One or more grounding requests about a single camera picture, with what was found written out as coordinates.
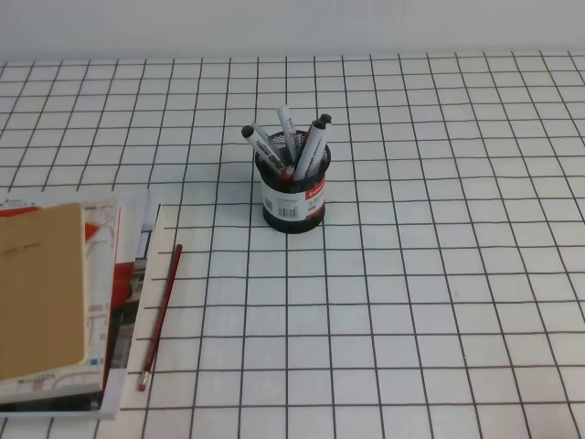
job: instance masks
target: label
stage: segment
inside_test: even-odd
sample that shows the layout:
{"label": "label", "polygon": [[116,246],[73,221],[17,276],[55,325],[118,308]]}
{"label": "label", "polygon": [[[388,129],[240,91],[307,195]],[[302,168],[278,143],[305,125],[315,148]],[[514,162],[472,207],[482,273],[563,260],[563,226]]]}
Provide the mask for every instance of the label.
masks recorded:
{"label": "label", "polygon": [[278,192],[262,180],[264,207],[276,218],[283,221],[308,220],[317,215],[325,202],[325,177],[319,184],[306,192],[285,194]]}

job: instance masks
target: pencil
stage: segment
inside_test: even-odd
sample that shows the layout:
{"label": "pencil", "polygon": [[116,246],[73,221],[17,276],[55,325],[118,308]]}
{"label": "pencil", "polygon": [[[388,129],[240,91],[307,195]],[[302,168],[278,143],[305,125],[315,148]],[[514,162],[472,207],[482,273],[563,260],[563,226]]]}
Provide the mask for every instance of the pencil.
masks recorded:
{"label": "pencil", "polygon": [[161,300],[161,309],[156,319],[156,325],[154,326],[153,337],[150,340],[148,351],[146,352],[146,359],[144,360],[143,373],[140,374],[140,380],[138,381],[138,390],[145,391],[150,378],[150,370],[153,366],[154,355],[158,350],[158,342],[161,339],[161,331],[163,330],[163,323],[165,322],[166,308],[168,307],[168,301],[171,298],[173,292],[173,284],[175,283],[176,269],[179,265],[179,259],[181,259],[181,252],[183,246],[177,244],[175,247],[175,255],[171,262],[171,270],[168,273],[168,279],[166,280],[165,294]]}

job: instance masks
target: pencil holder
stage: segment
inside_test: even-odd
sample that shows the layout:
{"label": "pencil holder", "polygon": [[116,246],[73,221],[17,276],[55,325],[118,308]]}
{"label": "pencil holder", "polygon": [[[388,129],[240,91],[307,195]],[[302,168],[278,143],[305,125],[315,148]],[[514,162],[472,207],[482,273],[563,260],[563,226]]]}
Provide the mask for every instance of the pencil holder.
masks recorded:
{"label": "pencil holder", "polygon": [[[305,131],[297,131],[304,142]],[[271,135],[277,149],[286,148],[282,132]],[[261,175],[264,219],[273,229],[282,233],[304,233],[317,227],[325,216],[325,171],[331,163],[331,151],[325,146],[319,172],[312,177],[296,181],[281,181],[268,165],[255,155],[256,167]]]}

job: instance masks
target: white table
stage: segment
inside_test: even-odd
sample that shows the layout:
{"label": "white table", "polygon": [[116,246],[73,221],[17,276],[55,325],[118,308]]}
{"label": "white table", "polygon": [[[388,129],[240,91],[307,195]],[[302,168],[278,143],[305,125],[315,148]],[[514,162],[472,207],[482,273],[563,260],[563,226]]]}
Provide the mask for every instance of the white table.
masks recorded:
{"label": "white table", "polygon": [[[585,435],[580,70],[585,52],[0,61],[0,191],[148,186],[186,250],[149,392],[0,437]],[[280,131],[284,102],[335,123],[324,227],[288,238],[239,133]]]}

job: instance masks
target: book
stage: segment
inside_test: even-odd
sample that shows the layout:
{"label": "book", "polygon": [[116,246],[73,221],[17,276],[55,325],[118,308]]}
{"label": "book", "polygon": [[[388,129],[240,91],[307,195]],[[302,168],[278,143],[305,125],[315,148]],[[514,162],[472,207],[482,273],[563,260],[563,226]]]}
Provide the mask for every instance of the book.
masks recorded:
{"label": "book", "polygon": [[108,330],[108,348],[105,361],[105,384],[101,391],[86,392],[75,396],[21,401],[0,405],[0,417],[89,417],[112,418],[121,407],[123,384],[128,371],[128,360],[142,356],[133,343],[135,324],[140,320],[141,292],[152,286],[147,282],[147,257],[150,249],[164,241],[164,215],[159,213],[159,203],[150,197],[148,190],[130,192],[99,192],[96,194],[71,194],[55,197],[53,194],[7,199],[3,206],[46,206],[74,200],[93,201],[104,197],[116,197],[120,206],[119,232],[116,248],[116,264],[112,287],[112,312]]}
{"label": "book", "polygon": [[0,380],[87,357],[83,224],[79,203],[0,218]]}
{"label": "book", "polygon": [[[32,204],[22,200],[10,200],[0,203],[0,210],[21,209]],[[76,366],[48,369],[25,378],[1,381],[0,403],[2,404],[102,390],[119,209],[115,198],[101,201],[81,201],[80,204],[85,216],[83,229],[87,292],[85,310],[87,316],[87,336],[85,337],[87,358]],[[62,310],[58,311],[58,316],[63,319],[69,318]]]}

